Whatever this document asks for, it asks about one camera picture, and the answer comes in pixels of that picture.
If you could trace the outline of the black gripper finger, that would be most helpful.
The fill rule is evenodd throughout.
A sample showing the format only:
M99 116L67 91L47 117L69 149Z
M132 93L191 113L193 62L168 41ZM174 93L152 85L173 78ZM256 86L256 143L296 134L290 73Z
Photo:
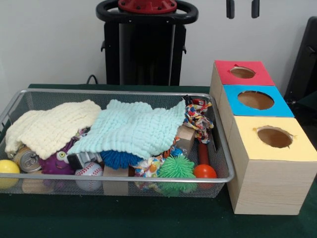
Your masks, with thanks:
M260 16L260 0L252 0L251 16L252 18L258 18Z
M234 19L234 0L226 0L226 17Z

